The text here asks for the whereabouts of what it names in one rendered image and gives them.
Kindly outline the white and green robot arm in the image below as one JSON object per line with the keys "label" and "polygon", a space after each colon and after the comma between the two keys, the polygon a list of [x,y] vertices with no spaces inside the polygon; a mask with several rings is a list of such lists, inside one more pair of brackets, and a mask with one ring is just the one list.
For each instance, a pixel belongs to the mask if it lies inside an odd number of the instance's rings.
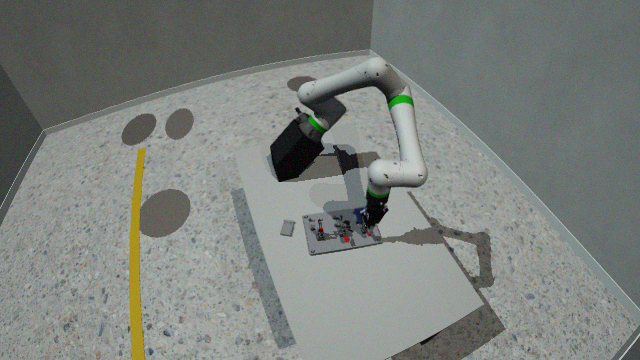
{"label": "white and green robot arm", "polygon": [[346,113],[345,105],[335,96],[371,86],[386,96],[400,153],[400,160],[377,159],[367,171],[366,200],[373,206],[383,206],[388,202],[391,187],[417,188],[428,177],[410,87],[386,60],[373,57],[336,75],[301,85],[298,99],[314,112],[309,115],[296,107],[299,114],[296,121],[309,139],[319,143],[323,134]]}

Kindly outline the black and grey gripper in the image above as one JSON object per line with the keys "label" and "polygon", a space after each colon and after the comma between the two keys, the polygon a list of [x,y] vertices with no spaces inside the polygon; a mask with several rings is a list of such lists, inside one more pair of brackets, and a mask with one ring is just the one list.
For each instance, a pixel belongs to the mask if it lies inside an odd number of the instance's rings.
{"label": "black and grey gripper", "polygon": [[[379,211],[379,209],[381,209]],[[382,211],[383,210],[383,211]],[[374,212],[375,211],[375,212]],[[364,221],[366,226],[368,226],[368,234],[372,234],[373,232],[373,228],[376,226],[375,224],[379,224],[379,222],[381,221],[381,219],[383,218],[383,216],[385,215],[386,212],[388,212],[388,207],[387,205],[383,205],[383,206],[372,206],[367,202],[367,206],[365,207],[364,210],[360,210],[361,216],[363,216]],[[366,212],[369,214],[369,218],[367,221],[366,218]],[[380,214],[379,214],[380,213]],[[378,217],[378,219],[377,219]],[[376,220],[378,220],[376,222]],[[372,225],[373,222],[373,225]]]}

